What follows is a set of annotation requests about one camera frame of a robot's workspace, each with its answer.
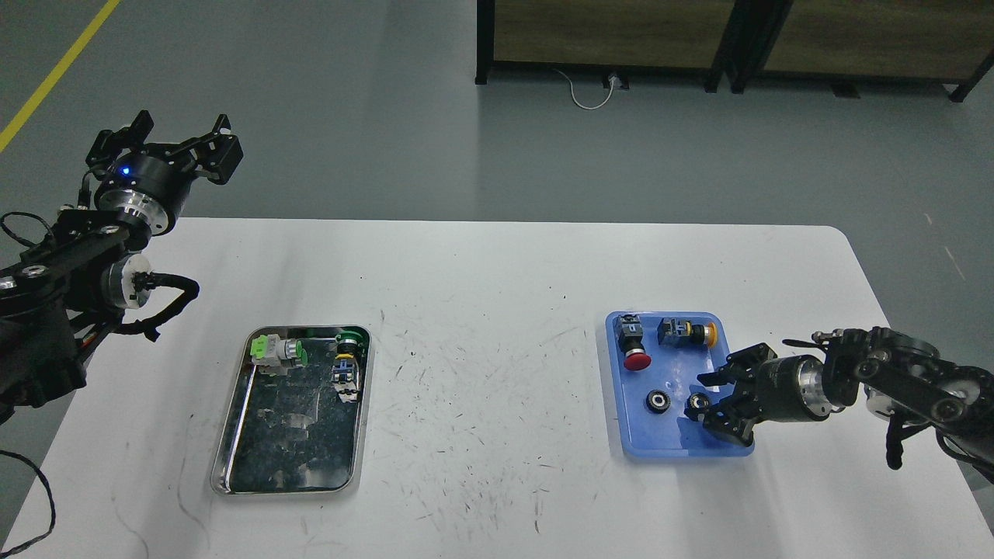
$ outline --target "stainless steel tray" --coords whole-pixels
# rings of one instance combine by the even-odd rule
[[[356,355],[358,400],[342,402],[330,382],[335,336],[366,337]],[[251,341],[260,335],[297,338],[306,365],[267,375],[252,364]],[[359,469],[371,363],[369,331],[361,326],[270,326],[246,341],[218,444],[211,486],[221,494],[338,491]]]

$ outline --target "red emergency stop button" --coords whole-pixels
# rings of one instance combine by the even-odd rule
[[[624,358],[624,368],[629,371],[641,371],[648,367],[650,363],[652,363],[652,357],[638,350],[628,352],[628,355]]]

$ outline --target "white cable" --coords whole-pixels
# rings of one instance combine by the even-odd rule
[[[555,70],[556,72],[559,72],[563,76],[563,78],[566,78],[566,81],[570,83],[570,97],[573,98],[573,103],[576,106],[582,108],[583,110],[597,110],[597,109],[601,108],[602,106],[604,106],[611,99],[611,94],[614,93],[614,80],[608,79],[607,80],[607,97],[605,97],[604,100],[601,101],[599,105],[597,105],[597,106],[586,106],[586,105],[580,104],[580,102],[577,100],[577,95],[575,93],[573,93],[573,80],[570,80],[570,77],[567,76],[566,74],[563,74],[563,72],[560,71],[559,69],[553,68],[553,70]]]

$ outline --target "wooden cabinet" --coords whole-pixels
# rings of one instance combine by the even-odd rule
[[[736,0],[481,0],[476,82],[491,68],[698,74],[716,88]]]
[[[963,100],[994,65],[994,0],[478,0],[491,68],[930,82]]]
[[[962,100],[994,60],[994,0],[749,4],[731,58],[737,93],[756,77],[936,82]]]

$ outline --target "concrete floor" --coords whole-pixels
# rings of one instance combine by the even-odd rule
[[[0,2],[0,126],[101,5]],[[185,215],[832,225],[894,328],[994,370],[994,78],[962,104],[938,86],[841,99],[633,79],[582,111],[556,74],[478,87],[474,65],[469,2],[123,2],[0,153],[0,208],[54,218],[96,132],[141,108],[160,141],[223,111],[245,161],[198,183]],[[580,100],[602,95],[578,80]],[[64,400],[19,411],[0,448],[40,461]],[[24,469],[0,463],[0,538]],[[970,481],[991,522],[994,487]]]

